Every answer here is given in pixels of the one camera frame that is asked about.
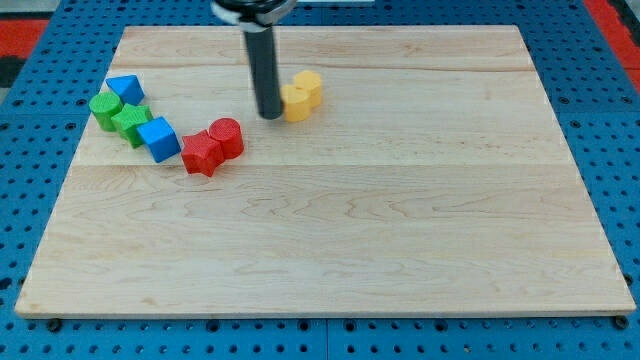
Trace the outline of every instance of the blue pegboard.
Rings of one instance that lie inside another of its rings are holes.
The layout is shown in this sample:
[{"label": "blue pegboard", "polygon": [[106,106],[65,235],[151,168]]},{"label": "blue pegboard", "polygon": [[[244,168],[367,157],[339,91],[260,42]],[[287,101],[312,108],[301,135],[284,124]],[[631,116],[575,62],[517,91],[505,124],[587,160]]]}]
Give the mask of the blue pegboard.
[{"label": "blue pegboard", "polygon": [[[126,25],[220,25],[208,0],[66,0],[0,107],[0,359],[640,358],[640,317],[27,321],[13,305]],[[640,98],[579,1],[299,6],[287,25],[516,24],[625,279],[640,283]]]}]

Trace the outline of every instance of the blue cube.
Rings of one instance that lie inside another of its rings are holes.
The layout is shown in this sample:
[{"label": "blue cube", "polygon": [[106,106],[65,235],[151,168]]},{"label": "blue cube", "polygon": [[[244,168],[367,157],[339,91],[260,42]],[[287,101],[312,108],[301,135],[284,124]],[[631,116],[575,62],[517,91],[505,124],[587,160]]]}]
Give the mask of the blue cube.
[{"label": "blue cube", "polygon": [[180,152],[175,131],[167,120],[160,116],[138,126],[138,134],[157,163]]},{"label": "blue cube", "polygon": [[123,103],[138,105],[144,98],[140,81],[135,75],[118,76],[106,80],[107,86],[113,90]]}]

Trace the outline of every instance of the wooden cutting board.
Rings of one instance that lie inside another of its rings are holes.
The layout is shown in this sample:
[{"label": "wooden cutting board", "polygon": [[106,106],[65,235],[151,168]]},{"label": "wooden cutting board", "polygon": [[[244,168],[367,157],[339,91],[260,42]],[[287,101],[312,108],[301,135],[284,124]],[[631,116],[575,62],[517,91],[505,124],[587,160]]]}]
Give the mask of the wooden cutting board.
[{"label": "wooden cutting board", "polygon": [[512,26],[277,29],[281,79],[324,78],[307,121],[256,116],[240,32],[126,29],[178,135],[218,117],[214,177],[89,119],[16,305],[33,318],[502,317],[635,309]]}]

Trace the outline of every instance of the red surface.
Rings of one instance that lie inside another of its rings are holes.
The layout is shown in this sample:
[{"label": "red surface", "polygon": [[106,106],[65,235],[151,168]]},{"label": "red surface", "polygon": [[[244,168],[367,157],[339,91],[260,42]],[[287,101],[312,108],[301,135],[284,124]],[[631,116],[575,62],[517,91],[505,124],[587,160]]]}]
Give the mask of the red surface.
[{"label": "red surface", "polygon": [[209,127],[209,136],[222,144],[225,159],[233,159],[244,151],[240,124],[232,118],[218,119]]},{"label": "red surface", "polygon": [[640,48],[631,40],[631,32],[620,21],[618,11],[607,0],[584,0],[584,4],[636,90],[640,91]]},{"label": "red surface", "polygon": [[0,56],[26,59],[49,20],[0,20]]},{"label": "red surface", "polygon": [[220,142],[210,138],[207,130],[183,136],[182,141],[182,162],[189,174],[201,173],[211,177],[216,167],[224,162]]}]

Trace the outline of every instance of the plastic block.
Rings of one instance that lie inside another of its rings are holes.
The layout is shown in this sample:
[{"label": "plastic block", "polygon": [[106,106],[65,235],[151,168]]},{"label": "plastic block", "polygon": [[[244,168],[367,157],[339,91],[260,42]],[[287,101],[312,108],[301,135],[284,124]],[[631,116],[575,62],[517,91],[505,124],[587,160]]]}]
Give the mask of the plastic block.
[{"label": "plastic block", "polygon": [[89,101],[89,109],[104,131],[116,131],[111,118],[122,110],[122,101],[113,91],[97,94]]},{"label": "plastic block", "polygon": [[213,171],[224,162],[220,142],[209,137],[207,130],[182,137],[182,162],[189,174],[201,173],[213,176]]},{"label": "plastic block", "polygon": [[209,136],[220,142],[225,159],[233,159],[244,151],[240,124],[232,118],[218,119],[209,126]]},{"label": "plastic block", "polygon": [[122,111],[111,118],[120,137],[127,140],[134,149],[143,144],[138,135],[138,126],[153,119],[151,110],[146,105],[133,106],[124,104]]},{"label": "plastic block", "polygon": [[138,105],[144,98],[144,92],[140,81],[135,75],[125,75],[107,79],[107,86],[111,88],[122,102],[131,105]]},{"label": "plastic block", "polygon": [[309,92],[311,107],[322,104],[322,77],[315,71],[305,70],[293,77],[293,85]]},{"label": "plastic block", "polygon": [[176,133],[164,117],[160,116],[142,124],[137,130],[155,162],[162,162],[180,152]]},{"label": "plastic block", "polygon": [[284,85],[280,89],[280,96],[284,103],[284,118],[288,122],[306,120],[311,115],[311,101],[307,91],[293,85]]}]

